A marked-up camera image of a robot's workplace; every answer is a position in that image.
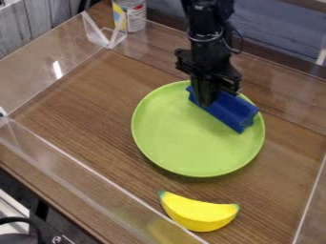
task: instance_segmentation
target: yellow banana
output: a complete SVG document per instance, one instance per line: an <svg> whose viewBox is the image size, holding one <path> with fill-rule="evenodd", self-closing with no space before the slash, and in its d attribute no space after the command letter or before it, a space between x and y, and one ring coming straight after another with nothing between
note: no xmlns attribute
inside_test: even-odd
<svg viewBox="0 0 326 244"><path fill-rule="evenodd" d="M169 218L185 229L211 232L236 217L237 204L213 204L159 191L160 204Z"/></svg>

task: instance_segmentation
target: blue block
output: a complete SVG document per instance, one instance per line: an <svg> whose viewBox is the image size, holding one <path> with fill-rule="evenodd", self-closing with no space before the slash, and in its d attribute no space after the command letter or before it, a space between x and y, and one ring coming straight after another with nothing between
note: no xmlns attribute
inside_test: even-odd
<svg viewBox="0 0 326 244"><path fill-rule="evenodd" d="M188 100L193 102L204 111L216 117L237 133L243 133L245 128L253 124L253 117L257 114L257 107L237 96L232 96L221 91L219 98L209 107L204 108L195 99L192 87L187 87L189 92Z"/></svg>

